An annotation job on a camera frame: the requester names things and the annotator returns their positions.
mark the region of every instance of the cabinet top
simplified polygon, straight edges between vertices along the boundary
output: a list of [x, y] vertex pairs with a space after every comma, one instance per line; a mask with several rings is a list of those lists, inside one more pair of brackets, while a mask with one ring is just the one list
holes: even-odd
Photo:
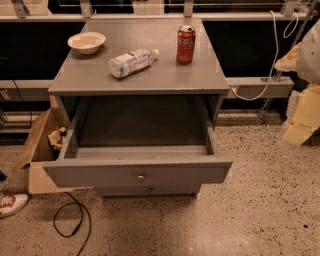
[[[193, 61], [176, 62], [177, 32], [190, 24], [196, 31]], [[89, 20], [82, 32], [106, 36], [99, 52], [82, 55], [72, 49], [60, 68], [49, 94], [57, 96], [224, 94], [228, 87], [220, 63], [201, 19]], [[109, 60], [137, 49], [158, 49], [151, 67], [117, 79]]]

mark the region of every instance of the white bowl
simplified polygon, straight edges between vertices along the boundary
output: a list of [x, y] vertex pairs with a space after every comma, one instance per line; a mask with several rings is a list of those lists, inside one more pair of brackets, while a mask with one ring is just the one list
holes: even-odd
[[69, 38], [68, 45], [82, 54], [93, 54], [99, 51], [106, 37], [98, 32], [83, 32]]

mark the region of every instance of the shoe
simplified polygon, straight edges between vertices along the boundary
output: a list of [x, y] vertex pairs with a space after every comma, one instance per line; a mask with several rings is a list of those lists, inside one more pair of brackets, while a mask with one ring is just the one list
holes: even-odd
[[0, 200], [0, 218], [4, 218], [20, 211], [29, 201], [26, 194], [4, 196]]

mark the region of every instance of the concrete floor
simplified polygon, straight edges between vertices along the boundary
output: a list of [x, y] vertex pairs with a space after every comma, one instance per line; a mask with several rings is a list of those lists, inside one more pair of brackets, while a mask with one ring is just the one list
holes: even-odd
[[[81, 255], [320, 255], [320, 146], [279, 146], [280, 125], [216, 128], [221, 154], [234, 163], [224, 184], [203, 185], [196, 198], [104, 199], [94, 190], [72, 193], [90, 211], [92, 231]], [[13, 172], [21, 146], [0, 147], [1, 184], [26, 192], [28, 170]], [[32, 195], [16, 215], [0, 219], [1, 255], [77, 255], [88, 232], [66, 239], [53, 228], [64, 193]], [[70, 233], [76, 206], [57, 226]]]

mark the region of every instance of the soda can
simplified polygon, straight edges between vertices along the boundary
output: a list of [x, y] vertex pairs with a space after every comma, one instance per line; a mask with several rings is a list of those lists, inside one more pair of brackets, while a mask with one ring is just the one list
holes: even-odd
[[177, 62], [188, 64], [192, 62], [196, 31], [190, 25], [182, 25], [178, 30]]

